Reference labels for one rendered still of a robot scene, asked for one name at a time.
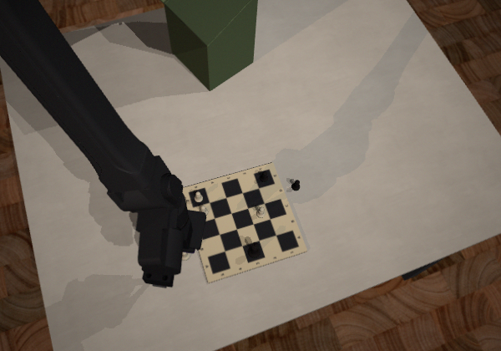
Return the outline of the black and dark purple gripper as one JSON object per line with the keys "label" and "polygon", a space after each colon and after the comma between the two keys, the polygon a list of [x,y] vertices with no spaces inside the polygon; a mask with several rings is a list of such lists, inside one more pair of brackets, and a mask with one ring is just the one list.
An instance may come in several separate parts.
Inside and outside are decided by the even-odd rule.
{"label": "black and dark purple gripper", "polygon": [[188,210],[187,220],[186,220],[185,224],[182,227],[180,227],[178,230],[181,230],[186,225],[186,223],[188,222],[189,219],[191,219],[191,225],[192,225],[192,229],[193,229],[191,240],[190,240],[190,248],[188,250],[183,249],[183,252],[195,253],[195,249],[197,249],[197,251],[199,251],[201,248],[202,236],[203,236],[205,222],[206,222],[206,214],[202,211]]}

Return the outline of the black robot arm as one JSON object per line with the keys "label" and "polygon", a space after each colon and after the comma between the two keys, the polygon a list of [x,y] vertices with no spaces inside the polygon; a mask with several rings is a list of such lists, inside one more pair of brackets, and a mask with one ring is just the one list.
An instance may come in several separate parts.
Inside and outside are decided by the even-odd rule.
{"label": "black robot arm", "polygon": [[178,230],[188,217],[182,181],[122,121],[39,0],[0,0],[0,56],[87,157],[119,209],[138,213],[144,282],[173,287],[193,231],[191,219]]}

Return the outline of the black and cream chessboard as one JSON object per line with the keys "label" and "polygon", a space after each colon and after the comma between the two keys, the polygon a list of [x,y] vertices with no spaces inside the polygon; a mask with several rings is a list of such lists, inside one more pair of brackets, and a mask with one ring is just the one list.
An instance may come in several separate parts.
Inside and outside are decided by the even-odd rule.
{"label": "black and cream chessboard", "polygon": [[[263,171],[267,182],[260,180]],[[195,201],[197,191],[202,202]],[[208,210],[199,250],[208,283],[307,252],[273,162],[184,187],[183,194],[188,210]],[[253,242],[257,258],[248,254]]]}

